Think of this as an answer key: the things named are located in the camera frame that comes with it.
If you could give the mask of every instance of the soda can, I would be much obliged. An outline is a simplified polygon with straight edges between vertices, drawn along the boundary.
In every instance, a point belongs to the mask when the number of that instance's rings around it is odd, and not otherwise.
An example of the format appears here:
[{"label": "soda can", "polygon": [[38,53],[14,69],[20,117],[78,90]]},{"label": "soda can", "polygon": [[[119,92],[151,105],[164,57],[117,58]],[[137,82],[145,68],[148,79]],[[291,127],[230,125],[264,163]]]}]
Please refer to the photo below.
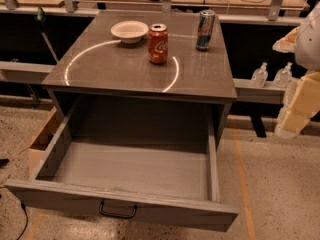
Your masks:
[{"label": "soda can", "polygon": [[148,36],[149,59],[154,64],[165,63],[168,59],[168,29],[165,24],[152,24]]},{"label": "soda can", "polygon": [[204,10],[200,12],[200,22],[198,27],[197,50],[207,51],[212,35],[215,12],[212,10]]}]

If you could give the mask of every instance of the white bowl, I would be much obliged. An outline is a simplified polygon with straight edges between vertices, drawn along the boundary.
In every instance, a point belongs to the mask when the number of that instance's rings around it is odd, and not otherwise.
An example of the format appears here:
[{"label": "white bowl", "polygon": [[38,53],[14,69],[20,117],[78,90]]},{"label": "white bowl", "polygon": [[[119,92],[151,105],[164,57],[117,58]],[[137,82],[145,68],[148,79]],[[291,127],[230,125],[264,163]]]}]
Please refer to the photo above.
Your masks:
[{"label": "white bowl", "polygon": [[134,44],[147,34],[149,27],[140,21],[122,21],[111,28],[111,33],[126,44]]}]

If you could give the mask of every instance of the clear plastic bottle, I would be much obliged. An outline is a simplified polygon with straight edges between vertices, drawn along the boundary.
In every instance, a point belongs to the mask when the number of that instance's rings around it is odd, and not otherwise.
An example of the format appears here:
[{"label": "clear plastic bottle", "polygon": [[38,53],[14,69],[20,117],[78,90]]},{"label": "clear plastic bottle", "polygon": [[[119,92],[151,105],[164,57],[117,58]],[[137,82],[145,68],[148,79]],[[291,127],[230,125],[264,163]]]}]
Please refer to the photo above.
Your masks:
[{"label": "clear plastic bottle", "polygon": [[253,72],[251,85],[256,88],[262,88],[268,78],[267,63],[263,62],[261,67]]},{"label": "clear plastic bottle", "polygon": [[292,73],[291,73],[291,62],[288,62],[287,66],[279,69],[275,78],[273,79],[273,84],[278,87],[285,88],[289,83]]}]

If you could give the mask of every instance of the blue can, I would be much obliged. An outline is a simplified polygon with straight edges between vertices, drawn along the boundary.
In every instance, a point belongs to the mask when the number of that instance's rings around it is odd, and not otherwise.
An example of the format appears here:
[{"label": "blue can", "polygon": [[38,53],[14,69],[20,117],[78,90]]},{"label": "blue can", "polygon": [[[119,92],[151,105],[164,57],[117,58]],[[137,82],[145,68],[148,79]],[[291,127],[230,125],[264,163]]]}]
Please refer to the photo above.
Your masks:
[{"label": "blue can", "polygon": [[197,50],[207,51],[212,35],[215,12],[213,10],[204,10],[200,12],[200,23],[198,27]]}]

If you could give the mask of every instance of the drawer handle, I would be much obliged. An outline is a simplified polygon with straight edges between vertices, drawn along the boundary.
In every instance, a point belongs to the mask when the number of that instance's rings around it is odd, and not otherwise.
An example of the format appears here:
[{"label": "drawer handle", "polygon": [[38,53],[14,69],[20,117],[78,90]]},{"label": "drawer handle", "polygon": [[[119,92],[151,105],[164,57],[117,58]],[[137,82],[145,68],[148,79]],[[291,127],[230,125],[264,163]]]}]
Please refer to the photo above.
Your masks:
[{"label": "drawer handle", "polygon": [[99,212],[100,212],[101,215],[108,216],[108,217],[121,218],[121,219],[131,219],[136,215],[136,211],[137,211],[137,206],[135,205],[135,206],[133,206],[132,213],[129,214],[129,215],[116,214],[116,213],[110,213],[110,212],[103,211],[103,206],[104,206],[104,201],[101,201],[100,209],[99,209]]}]

